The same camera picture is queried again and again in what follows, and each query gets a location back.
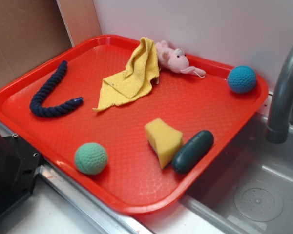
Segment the yellow towel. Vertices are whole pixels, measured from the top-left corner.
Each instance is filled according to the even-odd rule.
[[[143,37],[133,51],[126,70],[103,79],[99,105],[93,110],[99,112],[147,95],[152,90],[151,80],[159,75],[155,43]]]

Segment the navy rope toy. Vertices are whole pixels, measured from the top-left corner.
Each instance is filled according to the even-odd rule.
[[[38,117],[58,117],[65,115],[82,105],[82,97],[74,98],[55,107],[42,107],[42,103],[51,91],[64,78],[67,71],[67,61],[63,61],[57,68],[56,72],[47,80],[47,82],[33,96],[29,108]]]

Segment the sponge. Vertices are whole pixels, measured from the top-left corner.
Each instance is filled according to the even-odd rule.
[[[247,93],[256,86],[255,71],[247,66],[235,67],[229,73],[227,83],[235,93]]]
[[[170,127],[160,118],[145,125],[146,136],[156,152],[161,168],[166,167],[183,146],[182,132]]]
[[[77,169],[87,175],[97,175],[107,165],[108,157],[105,148],[97,143],[86,143],[75,153]]]

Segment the stainless steel sink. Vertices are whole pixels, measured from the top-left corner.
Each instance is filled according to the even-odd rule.
[[[266,121],[256,114],[181,199],[225,233],[293,234],[293,126],[275,145]]]

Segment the pink stuffed animal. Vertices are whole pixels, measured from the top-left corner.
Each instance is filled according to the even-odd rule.
[[[155,44],[160,67],[165,67],[175,73],[198,75],[204,78],[206,72],[194,66],[189,66],[189,60],[183,49],[173,50],[163,40]]]

